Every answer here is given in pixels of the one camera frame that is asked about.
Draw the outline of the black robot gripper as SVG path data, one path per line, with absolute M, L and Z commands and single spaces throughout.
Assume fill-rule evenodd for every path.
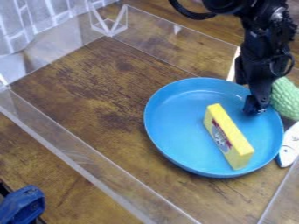
M 291 72 L 294 64 L 295 59 L 287 48 L 278 54 L 258 57 L 246 45 L 240 46 L 235 58 L 235 80 L 239 85 L 248 84 L 252 94 L 247 96 L 243 107 L 247 115 L 267 111 L 272 83 Z

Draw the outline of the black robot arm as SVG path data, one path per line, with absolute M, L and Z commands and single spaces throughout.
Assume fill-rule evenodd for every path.
M 168 0 L 187 18 L 203 20 L 222 14 L 240 19 L 244 41 L 235 58 L 239 85 L 248 85 L 250 95 L 243 111 L 248 115 L 266 111 L 274 82 L 288 75 L 295 65 L 290 42 L 298 25 L 288 12 L 286 0 L 202 0 L 206 13 L 188 10 L 179 0 Z

